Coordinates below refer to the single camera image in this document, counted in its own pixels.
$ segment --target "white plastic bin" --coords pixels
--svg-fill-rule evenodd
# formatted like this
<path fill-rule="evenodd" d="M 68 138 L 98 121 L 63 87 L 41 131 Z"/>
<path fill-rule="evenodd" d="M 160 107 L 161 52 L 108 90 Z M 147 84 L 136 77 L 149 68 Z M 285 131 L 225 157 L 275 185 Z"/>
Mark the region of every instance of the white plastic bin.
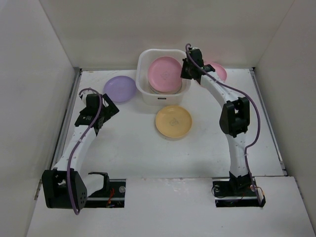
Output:
<path fill-rule="evenodd" d="M 148 105 L 177 105 L 181 102 L 184 93 L 189 90 L 191 85 L 191 80 L 183 79 L 181 90 L 177 94 L 172 95 L 155 94 L 150 89 L 147 78 L 148 68 L 153 61 L 163 56 L 173 57 L 180 64 L 182 64 L 182 59 L 186 58 L 185 52 L 178 49 L 148 49 L 141 53 L 137 65 L 136 87 L 142 93 L 143 99 Z"/>

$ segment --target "white panel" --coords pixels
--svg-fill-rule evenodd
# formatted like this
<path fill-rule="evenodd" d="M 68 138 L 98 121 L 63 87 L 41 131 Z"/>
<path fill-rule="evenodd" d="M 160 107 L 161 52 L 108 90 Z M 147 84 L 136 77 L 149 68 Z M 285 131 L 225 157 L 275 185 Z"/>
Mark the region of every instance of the white panel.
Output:
<path fill-rule="evenodd" d="M 125 208 L 47 209 L 41 192 L 28 237 L 315 237 L 293 177 L 258 177 L 267 203 L 216 208 L 211 179 L 132 179 Z"/>
<path fill-rule="evenodd" d="M 316 1 L 296 0 L 256 69 L 289 174 L 316 227 Z"/>
<path fill-rule="evenodd" d="M 74 70 L 38 0 L 0 12 L 0 236 L 21 237 L 52 157 Z"/>
<path fill-rule="evenodd" d="M 246 91 L 259 106 L 262 119 L 258 143 L 249 149 L 249 164 L 255 176 L 283 175 L 276 149 L 265 120 L 251 75 L 247 69 L 227 69 L 227 84 Z M 79 90 L 92 87 L 102 91 L 112 77 L 135 78 L 135 71 L 83 72 Z M 192 116 L 193 126 L 182 139 L 161 135 L 155 126 L 160 106 L 144 103 L 141 93 L 118 104 L 120 112 L 104 124 L 92 142 L 81 168 L 81 175 L 92 171 L 108 172 L 111 178 L 228 177 L 230 154 L 225 134 L 219 126 L 221 107 L 203 87 L 192 81 L 180 104 Z M 83 102 L 77 96 L 66 144 Z M 257 132 L 254 109 L 250 111 L 246 144 Z"/>
<path fill-rule="evenodd" d="M 135 68 L 149 48 L 255 66 L 293 0 L 41 0 L 74 66 Z"/>

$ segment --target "screw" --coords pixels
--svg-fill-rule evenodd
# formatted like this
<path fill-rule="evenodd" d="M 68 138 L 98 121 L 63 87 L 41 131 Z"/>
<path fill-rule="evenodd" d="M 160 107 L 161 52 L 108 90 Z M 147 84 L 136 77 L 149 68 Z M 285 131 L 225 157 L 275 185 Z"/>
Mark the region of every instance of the screw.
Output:
<path fill-rule="evenodd" d="M 120 186 L 119 189 L 118 189 L 118 191 L 119 191 L 120 193 L 125 193 L 125 187 L 124 187 L 124 186 Z"/>

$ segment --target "table surface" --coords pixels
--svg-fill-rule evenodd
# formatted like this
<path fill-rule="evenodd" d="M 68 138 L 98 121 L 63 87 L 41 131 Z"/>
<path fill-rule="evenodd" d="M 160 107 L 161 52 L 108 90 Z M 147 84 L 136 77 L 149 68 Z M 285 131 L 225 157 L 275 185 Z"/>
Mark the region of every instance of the table surface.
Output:
<path fill-rule="evenodd" d="M 293 177 L 257 177 L 264 208 L 217 208 L 211 178 L 128 179 L 125 208 L 48 209 L 41 190 L 28 237 L 315 237 Z"/>
<path fill-rule="evenodd" d="M 227 74 L 226 83 L 244 90 L 259 107 L 262 120 L 260 138 L 254 147 L 248 149 L 253 175 L 283 175 L 249 70 L 227 69 Z M 92 87 L 102 92 L 105 83 L 118 75 L 135 79 L 136 71 L 83 72 L 79 90 Z M 193 126 L 184 138 L 170 139 L 160 134 L 155 126 L 156 113 L 162 107 L 145 104 L 139 91 L 130 101 L 118 104 L 120 112 L 103 125 L 87 152 L 80 174 L 85 176 L 91 171 L 101 171 L 108 172 L 110 178 L 228 177 L 228 142 L 219 127 L 221 108 L 214 97 L 192 81 L 180 106 L 191 113 Z M 84 104 L 77 96 L 66 145 L 83 108 Z M 247 144 L 254 140 L 256 130 L 257 120 L 251 108 Z"/>

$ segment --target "stacked plate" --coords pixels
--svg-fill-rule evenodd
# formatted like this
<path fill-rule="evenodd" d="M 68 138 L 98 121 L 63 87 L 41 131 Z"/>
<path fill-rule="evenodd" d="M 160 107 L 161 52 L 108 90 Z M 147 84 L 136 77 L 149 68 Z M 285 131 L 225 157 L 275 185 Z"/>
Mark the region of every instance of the stacked plate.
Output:
<path fill-rule="evenodd" d="M 181 64 L 165 56 L 156 59 L 148 68 L 148 82 L 155 94 L 176 94 L 181 90 Z"/>

